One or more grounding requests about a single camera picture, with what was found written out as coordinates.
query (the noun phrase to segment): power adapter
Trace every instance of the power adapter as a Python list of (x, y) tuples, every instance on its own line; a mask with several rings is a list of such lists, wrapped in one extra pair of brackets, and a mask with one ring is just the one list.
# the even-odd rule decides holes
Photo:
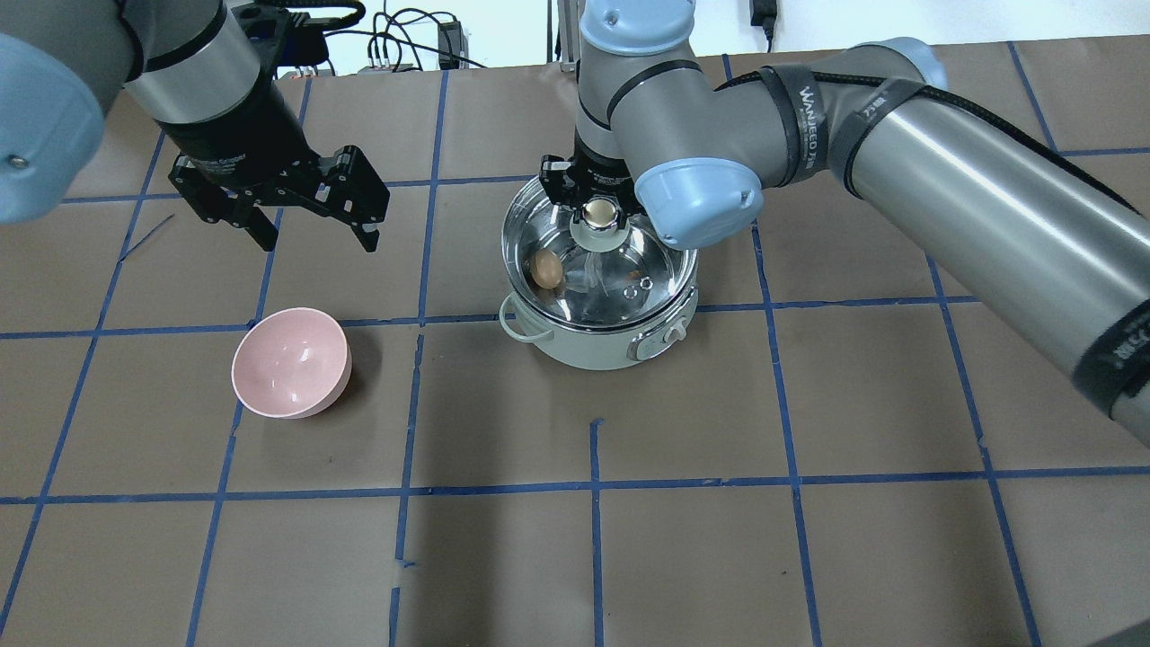
[(775, 45), (775, 21), (779, 20), (779, 0), (751, 0), (751, 26), (761, 26), (767, 37), (767, 52)]
[[(450, 52), (457, 56), (467, 56), (467, 36), (459, 21), (451, 21), (439, 26), (439, 51)], [(466, 67), (463, 61), (446, 53), (439, 54), (439, 69), (459, 69)]]

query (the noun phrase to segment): electrical cable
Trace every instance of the electrical cable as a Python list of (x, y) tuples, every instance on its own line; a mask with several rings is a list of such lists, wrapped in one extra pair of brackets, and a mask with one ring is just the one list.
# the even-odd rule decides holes
[[(407, 14), (407, 13), (417, 14), (419, 16), (416, 18), (414, 18), (414, 20), (407, 21), (406, 23), (400, 22), (399, 21), (399, 16), (401, 16), (404, 14)], [(436, 25), (436, 34), (437, 36), (440, 34), (440, 33), (446, 33), (446, 30), (444, 29), (443, 23), (439, 22), (439, 18), (435, 17), (436, 14), (448, 15), (448, 16), (451, 16), (452, 21), (455, 21), (455, 22), (458, 22), (458, 20), (459, 20), (459, 18), (455, 17), (455, 14), (452, 14), (451, 11), (431, 11), (431, 13), (428, 13), (428, 11), (424, 11), (423, 9), (415, 9), (415, 8), (412, 8), (412, 7), (407, 7), (407, 8), (404, 8), (404, 9), (400, 9), (400, 10), (396, 11), (394, 14), (392, 14), (391, 17), (394, 20), (394, 24), (399, 25), (400, 29), (402, 29), (402, 25), (405, 25), (405, 24), (413, 24), (413, 23), (416, 23), (416, 22), (419, 22), (421, 20), (424, 20), (424, 18), (425, 20), (430, 20)], [(392, 24), (391, 22), (388, 23), (388, 28), (383, 30), (384, 33), (388, 32), (388, 30), (391, 28), (391, 24)], [(404, 32), (404, 36), (407, 37), (407, 41), (408, 43), (412, 41), (412, 38), (409, 36), (407, 36), (406, 31)], [(451, 39), (450, 38), (444, 38), (444, 40), (446, 40), (446, 43), (447, 43), (447, 56), (448, 57), (454, 57), (455, 49), (454, 49), (454, 47), (451, 44)]]
[(352, 13), (339, 18), (323, 18), (321, 29), (335, 31), (359, 24), (367, 15), (367, 7), (359, 0), (255, 0), (258, 5), (279, 7), (282, 9), (327, 9), (343, 8)]
[[(845, 84), (845, 85), (866, 85), (866, 86), (871, 86), (871, 87), (877, 87), (879, 85), (882, 85), (887, 80), (885, 78), (883, 78), (881, 76), (859, 76), (859, 75), (850, 75), (850, 74), (828, 74), (828, 72), (821, 72), (821, 71), (815, 71), (813, 74), (814, 74), (814, 79), (818, 80), (818, 82), (820, 82), (820, 83), (835, 83), (835, 84)], [(751, 71), (751, 72), (746, 72), (744, 75), (737, 76), (737, 77), (728, 80), (727, 83), (723, 83), (722, 85), (720, 85), (719, 87), (715, 88), (715, 92), (718, 92), (720, 90), (726, 90), (727, 87), (734, 87), (736, 85), (743, 85), (744, 83), (754, 83), (754, 82), (758, 82), (760, 79), (761, 79), (761, 76), (759, 76), (759, 72), (757, 70), (756, 71)], [(1107, 186), (1106, 184), (1104, 184), (1102, 180), (1097, 179), (1096, 177), (1094, 177), (1092, 175), (1090, 175), (1086, 170), (1082, 170), (1082, 168), (1080, 168), (1079, 165), (1074, 164), (1073, 162), (1071, 162), (1066, 157), (1064, 157), (1064, 156), (1059, 155), (1058, 153), (1056, 153), (1055, 151), (1050, 149), (1050, 147), (1048, 147), (1045, 144), (1038, 141), (1034, 137), (1030, 137), (1029, 134), (1027, 134), (1026, 132), (1023, 132), (1020, 128), (1018, 128), (1013, 123), (1011, 123), (1011, 122), (1006, 121), (1005, 118), (996, 115), (995, 113), (992, 113), (989, 109), (980, 106), (979, 103), (975, 103), (974, 101), (967, 99), (966, 97), (960, 97), (958, 94), (953, 94), (951, 92), (946, 92), (945, 90), (940, 90), (940, 88), (937, 88), (937, 87), (935, 87), (933, 85), (923, 85), (915, 93), (915, 95), (921, 95), (921, 97), (926, 97), (928, 99), (934, 99), (934, 100), (936, 100), (938, 102), (942, 102), (942, 103), (948, 103), (950, 106), (953, 106), (956, 108), (965, 110), (965, 111), (969, 113), (971, 115), (974, 115), (974, 116), (981, 118), (987, 124), (989, 124), (989, 125), (998, 129), (1000, 132), (1003, 132), (1004, 134), (1006, 134), (1007, 137), (1010, 137), (1014, 141), (1021, 144), (1023, 147), (1026, 147), (1027, 149), (1029, 149), (1032, 153), (1037, 154), (1042, 159), (1044, 159), (1044, 160), (1049, 161), (1050, 163), (1057, 165), (1058, 168), (1065, 170), (1066, 172), (1071, 174), (1075, 178), (1084, 182), (1091, 188), (1095, 188), (1096, 191), (1099, 191), (1101, 193), (1103, 193), (1107, 198), (1114, 200), (1116, 202), (1122, 205), (1124, 207), (1133, 210), (1134, 213), (1137, 213), (1138, 215), (1142, 215), (1141, 211), (1138, 211), (1138, 209), (1134, 208), (1134, 205), (1132, 205), (1130, 202), (1126, 201), (1125, 198), (1122, 198), (1121, 195), (1119, 195), (1117, 191), (1114, 191), (1113, 188), (1111, 188), (1110, 186)]]
[(451, 54), (451, 53), (445, 52), (443, 49), (436, 49), (435, 47), (428, 47), (427, 45), (420, 45), (419, 43), (411, 43), (411, 41), (407, 41), (407, 40), (401, 40), (401, 39), (394, 37), (394, 36), (392, 36), (390, 33), (373, 33), (370, 31), (366, 31), (366, 30), (362, 30), (362, 29), (342, 29), (339, 31), (329, 31), (324, 36), (337, 36), (337, 34), (342, 34), (342, 33), (355, 33), (355, 34), (359, 34), (359, 36), (374, 36), (376, 38), (385, 38), (385, 39), (391, 40), (393, 43), (399, 43), (399, 44), (402, 44), (402, 45), (408, 45), (408, 46), (414, 47), (416, 49), (424, 49), (427, 52), (434, 52), (436, 54), (443, 54), (444, 56), (450, 56), (450, 57), (452, 57), (452, 59), (454, 59), (457, 61), (467, 63), (469, 66), (475, 66), (477, 68), (484, 68), (484, 69), (486, 69), (486, 67), (488, 67), (488, 66), (485, 66), (483, 63), (473, 61), (471, 59), (468, 59), (467, 56), (460, 56), (459, 54)]
[[(392, 15), (390, 15), (390, 14), (388, 14), (388, 13), (384, 13), (384, 11), (376, 13), (374, 16), (371, 16), (371, 31), (374, 31), (376, 33), (379, 32), (379, 18), (381, 17), (388, 18), (388, 25), (383, 29), (383, 33), (384, 34), (389, 34), (390, 30), (391, 30), (391, 25), (396, 24), (396, 17), (392, 16)], [(399, 26), (399, 31), (404, 34), (404, 38), (407, 39), (407, 43), (408, 44), (413, 43), (412, 34), (407, 33), (407, 29), (404, 25), (401, 25), (401, 24), (398, 25), (398, 26)], [(383, 59), (386, 59), (386, 57), (390, 56), (390, 54), (388, 53), (388, 39), (384, 38), (384, 43), (383, 43), (383, 57), (381, 59), (379, 57), (379, 44), (378, 44), (378, 40), (376, 38), (377, 37), (373, 36), (371, 40), (369, 40), (367, 45), (368, 45), (368, 47), (373, 47), (373, 46), (375, 47), (375, 57), (379, 60), (379, 67), (383, 67)], [(404, 41), (398, 40), (398, 39), (394, 39), (394, 40), (396, 40), (396, 49), (397, 49), (397, 53), (396, 53), (396, 64), (391, 68), (391, 71), (398, 71), (399, 70), (399, 66), (404, 61), (404, 48), (402, 48), (402, 43)], [(419, 55), (415, 54), (414, 49), (412, 49), (412, 55), (415, 56), (415, 67), (419, 68), (422, 71), (423, 70), (423, 61), (420, 60)]]

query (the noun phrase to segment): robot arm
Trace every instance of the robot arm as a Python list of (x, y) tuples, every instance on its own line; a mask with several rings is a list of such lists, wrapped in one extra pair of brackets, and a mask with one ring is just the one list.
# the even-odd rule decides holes
[(94, 155), (103, 115), (124, 87), (183, 152), (169, 177), (205, 222), (245, 229), (271, 249), (277, 231), (260, 205), (302, 206), (344, 222), (375, 249), (386, 186), (355, 146), (330, 157), (313, 152), (273, 84), (286, 10), (253, 3), (232, 11), (222, 0), (0, 0), (0, 15), (9, 113), (0, 129), (0, 222), (38, 217), (59, 202)]
[(540, 167), (552, 201), (643, 210), (665, 244), (693, 248), (746, 226), (761, 188), (830, 168), (1150, 446), (1150, 222), (927, 86), (946, 79), (921, 43), (712, 91), (687, 43), (692, 16), (690, 0), (588, 1), (575, 154)]

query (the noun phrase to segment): white wall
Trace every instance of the white wall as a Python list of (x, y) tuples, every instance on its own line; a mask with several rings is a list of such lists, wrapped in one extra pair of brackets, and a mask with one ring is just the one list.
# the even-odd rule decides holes
[[(490, 67), (528, 66), (546, 60), (546, 1), (389, 0), (388, 9), (453, 11), (468, 32), (470, 57)], [(383, 0), (365, 3), (369, 17), (383, 8)], [(761, 30), (749, 24), (747, 0), (696, 3), (691, 45), (697, 54), (766, 51)], [(895, 36), (942, 44), (1150, 33), (1150, 0), (779, 0), (779, 5), (775, 51), (837, 49)], [(365, 25), (370, 29), (369, 22), (360, 26)], [(417, 43), (437, 44), (430, 23), (408, 31)], [(367, 40), (365, 36), (329, 39), (340, 75), (367, 64)], [(435, 56), (424, 53), (430, 69), (437, 67)]]

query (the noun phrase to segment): brown egg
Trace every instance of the brown egg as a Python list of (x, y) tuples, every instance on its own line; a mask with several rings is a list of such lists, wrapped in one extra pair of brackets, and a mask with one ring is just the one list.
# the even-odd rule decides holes
[(539, 249), (531, 256), (531, 278), (535, 284), (552, 290), (564, 279), (564, 263), (551, 249)]

